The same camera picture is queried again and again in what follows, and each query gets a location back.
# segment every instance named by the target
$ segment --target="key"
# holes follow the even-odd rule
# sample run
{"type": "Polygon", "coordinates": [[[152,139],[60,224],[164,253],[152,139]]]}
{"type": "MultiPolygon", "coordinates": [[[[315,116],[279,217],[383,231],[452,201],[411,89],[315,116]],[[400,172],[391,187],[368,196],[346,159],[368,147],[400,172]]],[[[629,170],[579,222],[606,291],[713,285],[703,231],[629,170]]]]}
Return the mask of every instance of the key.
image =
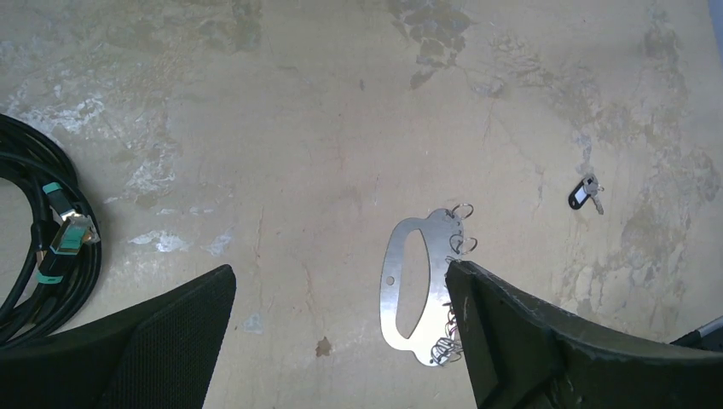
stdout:
{"type": "Polygon", "coordinates": [[[582,188],[585,193],[590,195],[590,199],[592,199],[593,203],[595,203],[595,209],[598,210],[598,213],[603,215],[603,202],[600,201],[598,193],[603,192],[605,189],[598,183],[598,178],[593,174],[585,175],[585,178],[582,179],[582,188]]]}

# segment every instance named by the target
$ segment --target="black cable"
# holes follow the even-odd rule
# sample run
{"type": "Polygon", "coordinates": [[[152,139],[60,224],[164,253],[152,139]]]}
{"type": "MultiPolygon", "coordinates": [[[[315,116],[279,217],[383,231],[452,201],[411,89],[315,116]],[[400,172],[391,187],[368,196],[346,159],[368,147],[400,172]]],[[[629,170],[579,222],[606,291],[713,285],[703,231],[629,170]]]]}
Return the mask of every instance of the black cable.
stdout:
{"type": "Polygon", "coordinates": [[[19,346],[52,333],[73,317],[88,300],[101,272],[101,243],[87,244],[58,272],[62,281],[40,284],[29,299],[18,304],[27,283],[34,279],[37,252],[47,250],[44,232],[57,231],[48,194],[57,183],[72,209],[98,222],[88,200],[78,188],[78,176],[66,154],[33,127],[0,114],[0,177],[14,183],[26,195],[32,210],[32,242],[15,284],[0,306],[0,349],[19,346]]]}

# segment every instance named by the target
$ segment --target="cable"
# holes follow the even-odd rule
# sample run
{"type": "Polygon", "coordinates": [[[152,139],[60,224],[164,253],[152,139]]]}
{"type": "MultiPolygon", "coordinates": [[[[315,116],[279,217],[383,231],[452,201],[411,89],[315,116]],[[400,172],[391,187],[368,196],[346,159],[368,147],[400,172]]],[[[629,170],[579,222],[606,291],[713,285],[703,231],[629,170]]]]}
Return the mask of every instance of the cable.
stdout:
{"type": "Polygon", "coordinates": [[[28,124],[0,114],[0,177],[25,194],[32,240],[0,306],[0,349],[45,337],[88,300],[101,272],[98,222],[66,154],[28,124]],[[18,304],[35,272],[38,286],[18,304]]]}

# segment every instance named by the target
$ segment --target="black key tag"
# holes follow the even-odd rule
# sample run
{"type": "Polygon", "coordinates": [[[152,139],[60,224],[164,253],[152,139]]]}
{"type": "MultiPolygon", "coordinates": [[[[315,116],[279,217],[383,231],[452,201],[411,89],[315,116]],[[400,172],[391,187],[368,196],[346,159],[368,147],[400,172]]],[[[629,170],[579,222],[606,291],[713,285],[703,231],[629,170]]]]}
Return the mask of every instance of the black key tag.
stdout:
{"type": "Polygon", "coordinates": [[[588,199],[590,199],[590,195],[585,192],[585,179],[582,179],[568,196],[567,203],[572,210],[579,210],[588,199]]]}

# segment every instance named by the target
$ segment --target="concrete floor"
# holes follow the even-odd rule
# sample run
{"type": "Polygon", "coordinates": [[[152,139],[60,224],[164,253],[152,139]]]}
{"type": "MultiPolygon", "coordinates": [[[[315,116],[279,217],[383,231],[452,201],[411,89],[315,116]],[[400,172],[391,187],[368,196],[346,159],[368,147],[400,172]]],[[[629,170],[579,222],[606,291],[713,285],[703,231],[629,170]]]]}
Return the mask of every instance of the concrete floor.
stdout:
{"type": "MultiPolygon", "coordinates": [[[[670,341],[723,314],[723,71],[704,0],[0,13],[0,107],[61,143],[101,218],[103,274],[67,327],[234,267],[206,407],[472,407],[463,362],[423,367],[379,329],[391,229],[460,201],[477,207],[470,259],[585,318],[670,341]],[[589,170],[604,216],[566,204],[589,170]]],[[[30,223],[2,191],[0,293],[30,223]]],[[[411,328],[424,272],[407,277],[411,328]]]]}

